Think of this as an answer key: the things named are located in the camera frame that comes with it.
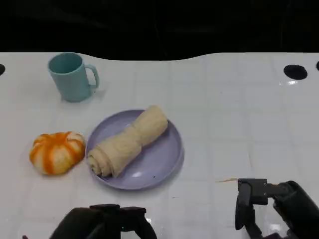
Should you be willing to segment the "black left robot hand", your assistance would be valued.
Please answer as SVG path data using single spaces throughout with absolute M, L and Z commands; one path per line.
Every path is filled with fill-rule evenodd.
M 135 232 L 141 239 L 156 239 L 142 207 L 117 204 L 72 209 L 50 236 L 52 239 L 120 239 L 122 232 Z

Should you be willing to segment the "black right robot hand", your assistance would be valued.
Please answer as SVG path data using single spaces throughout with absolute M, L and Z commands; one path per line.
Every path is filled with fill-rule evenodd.
M 295 181 L 280 184 L 267 179 L 240 178 L 235 208 L 235 229 L 246 229 L 251 239 L 263 239 L 256 224 L 254 205 L 267 205 L 274 200 L 273 208 L 289 227 L 286 239 L 317 239 L 319 237 L 319 208 Z

